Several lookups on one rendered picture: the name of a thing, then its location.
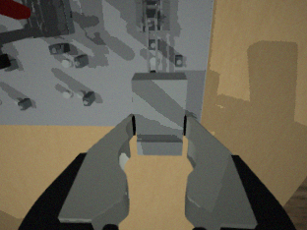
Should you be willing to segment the toggle clamp with red handle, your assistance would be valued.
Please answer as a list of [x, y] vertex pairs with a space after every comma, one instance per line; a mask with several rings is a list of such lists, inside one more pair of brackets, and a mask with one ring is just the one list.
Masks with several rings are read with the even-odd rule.
[[[148, 73], [158, 73], [157, 31], [170, 30], [170, 0], [135, 0], [135, 5], [137, 31], [146, 32], [147, 36]], [[149, 30], [155, 30], [155, 70], [152, 71], [150, 71]]]

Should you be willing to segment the grey metal fixture plate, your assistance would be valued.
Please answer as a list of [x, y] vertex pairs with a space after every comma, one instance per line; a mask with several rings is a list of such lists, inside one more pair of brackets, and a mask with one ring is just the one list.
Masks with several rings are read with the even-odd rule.
[[[146, 32], [137, 31], [135, 0], [70, 0], [75, 33], [25, 38], [3, 44], [19, 69], [0, 70], [0, 125], [117, 126], [134, 114], [131, 80], [147, 73]], [[201, 124], [214, 0], [170, 0], [170, 30], [157, 31], [158, 71], [185, 72], [186, 114]], [[70, 51], [50, 55], [48, 46], [69, 43]], [[76, 69], [74, 59], [88, 54]], [[183, 67], [175, 67], [175, 55]], [[63, 67], [70, 59], [72, 65]], [[69, 90], [69, 98], [63, 92]], [[84, 106], [77, 92], [94, 91]], [[15, 99], [30, 98], [20, 110]]]

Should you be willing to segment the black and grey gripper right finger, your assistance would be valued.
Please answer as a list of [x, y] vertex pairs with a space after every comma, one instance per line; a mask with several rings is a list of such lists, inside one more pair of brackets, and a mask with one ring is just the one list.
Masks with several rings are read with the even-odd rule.
[[275, 196], [241, 157], [190, 114], [184, 116], [183, 136], [193, 167], [187, 177], [185, 217], [194, 227], [296, 230]]

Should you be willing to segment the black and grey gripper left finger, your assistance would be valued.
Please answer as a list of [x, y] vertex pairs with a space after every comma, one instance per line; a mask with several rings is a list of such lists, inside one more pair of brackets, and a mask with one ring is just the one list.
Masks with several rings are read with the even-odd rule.
[[125, 164], [136, 136], [130, 114], [80, 153], [33, 204], [18, 230], [102, 230], [128, 216]]

